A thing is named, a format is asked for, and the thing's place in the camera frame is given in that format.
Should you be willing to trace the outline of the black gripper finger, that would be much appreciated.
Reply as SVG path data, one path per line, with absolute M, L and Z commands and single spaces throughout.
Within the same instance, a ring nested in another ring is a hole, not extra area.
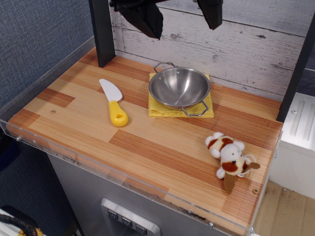
M 160 40 L 163 15 L 157 2 L 159 0 L 110 0 L 109 5 L 146 36 Z
M 197 0 L 197 3 L 210 29 L 222 24 L 222 0 Z

